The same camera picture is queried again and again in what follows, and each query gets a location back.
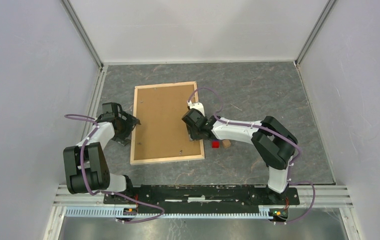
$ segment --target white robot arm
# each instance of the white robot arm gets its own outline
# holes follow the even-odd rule
[[[263,121],[253,122],[219,118],[221,121],[216,120],[214,116],[207,119],[204,116],[203,105],[198,102],[189,103],[189,111],[182,120],[187,124],[191,140],[229,139],[254,145],[269,167],[268,188],[278,194],[283,193],[288,186],[288,167],[295,153],[295,148],[278,137],[268,138],[271,136],[270,133],[254,126],[272,129],[295,144],[297,144],[297,139],[271,116],[267,116]]]
[[[84,167],[91,189],[133,196],[132,183],[128,176],[109,172],[103,149],[111,139],[124,146],[127,145],[130,142],[129,135],[135,126],[140,124],[140,120],[124,112],[121,105],[114,102],[104,103],[102,111],[103,113],[95,120],[90,133],[76,145],[63,150],[66,185],[71,194],[87,193],[81,172],[81,168]],[[84,146],[84,166],[81,166],[80,150],[86,140],[88,142]]]

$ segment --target red cube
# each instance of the red cube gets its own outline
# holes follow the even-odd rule
[[[212,141],[212,148],[218,149],[219,148],[219,141]]]

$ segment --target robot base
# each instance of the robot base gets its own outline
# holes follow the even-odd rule
[[[259,206],[299,205],[295,187],[289,187],[278,197],[268,194],[260,185],[142,185],[134,187],[138,200],[158,205],[166,214],[245,214],[258,213]],[[118,204],[122,199],[115,195],[105,196],[103,203]],[[139,214],[154,214],[159,210],[138,206]]]

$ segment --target white panel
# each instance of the white panel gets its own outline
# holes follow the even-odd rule
[[[97,72],[59,0],[0,1],[0,240],[42,238]]]
[[[106,62],[294,60],[326,0],[71,0]]]
[[[380,239],[380,1],[338,1],[301,73],[364,237]]]

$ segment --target cork board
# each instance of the cork board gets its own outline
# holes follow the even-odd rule
[[[132,132],[131,165],[204,159],[203,141],[190,141],[181,120],[196,88],[195,81],[135,87],[133,115],[141,125]]]

